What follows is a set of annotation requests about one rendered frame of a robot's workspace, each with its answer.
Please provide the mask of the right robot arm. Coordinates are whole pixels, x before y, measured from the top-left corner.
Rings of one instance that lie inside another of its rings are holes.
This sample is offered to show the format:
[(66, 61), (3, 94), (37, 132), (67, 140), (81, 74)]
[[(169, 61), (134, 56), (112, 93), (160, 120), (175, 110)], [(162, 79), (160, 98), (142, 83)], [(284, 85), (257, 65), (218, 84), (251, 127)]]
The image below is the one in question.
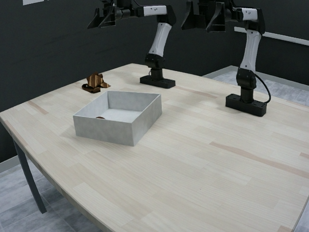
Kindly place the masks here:
[[(116, 0), (117, 7), (123, 13), (121, 19), (130, 17), (144, 17), (156, 15), (158, 28), (153, 45), (146, 54), (145, 65), (151, 68), (151, 75), (140, 77), (140, 80), (169, 86), (176, 83), (175, 80), (163, 77), (163, 51), (168, 33), (176, 23), (176, 16), (171, 5), (133, 7), (131, 0)], [(168, 14), (167, 14), (168, 11)]]

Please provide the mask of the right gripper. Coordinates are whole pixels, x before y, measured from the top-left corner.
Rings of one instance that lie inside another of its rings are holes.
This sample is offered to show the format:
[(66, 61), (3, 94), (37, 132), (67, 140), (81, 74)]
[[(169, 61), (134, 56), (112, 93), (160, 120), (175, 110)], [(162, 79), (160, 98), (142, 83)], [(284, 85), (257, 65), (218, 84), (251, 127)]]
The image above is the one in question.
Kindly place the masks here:
[(116, 5), (114, 6), (107, 6), (102, 8), (103, 10), (103, 17), (99, 16), (99, 8), (95, 9), (94, 17), (92, 18), (91, 22), (87, 26), (87, 29), (92, 28), (106, 28), (106, 27), (113, 27), (116, 26), (116, 20), (122, 18), (123, 13), (120, 9), (116, 9)]

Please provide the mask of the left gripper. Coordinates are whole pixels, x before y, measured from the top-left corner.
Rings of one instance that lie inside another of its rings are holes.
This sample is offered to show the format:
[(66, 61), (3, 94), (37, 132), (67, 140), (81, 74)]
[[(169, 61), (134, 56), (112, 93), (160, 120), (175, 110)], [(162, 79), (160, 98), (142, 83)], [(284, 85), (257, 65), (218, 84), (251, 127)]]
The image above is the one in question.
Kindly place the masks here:
[(186, 2), (186, 13), (181, 30), (206, 29), (206, 33), (226, 32), (225, 3), (201, 1), (197, 3), (199, 14), (194, 14), (193, 1)]

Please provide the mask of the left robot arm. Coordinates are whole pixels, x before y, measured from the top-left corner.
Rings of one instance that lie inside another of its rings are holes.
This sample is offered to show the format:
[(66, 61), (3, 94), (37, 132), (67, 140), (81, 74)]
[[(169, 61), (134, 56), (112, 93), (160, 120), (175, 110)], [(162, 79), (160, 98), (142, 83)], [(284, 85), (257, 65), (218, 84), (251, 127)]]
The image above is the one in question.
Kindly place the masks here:
[(244, 27), (247, 31), (245, 53), (236, 75), (237, 84), (241, 86), (240, 95), (231, 93), (225, 99), (255, 109), (264, 110), (267, 107), (267, 103), (254, 100), (253, 98), (253, 90), (256, 88), (255, 61), (257, 49), (261, 36), (266, 30), (262, 9), (235, 8), (230, 0), (199, 0), (199, 3), (201, 1), (224, 2), (226, 13), (225, 22), (244, 21)]

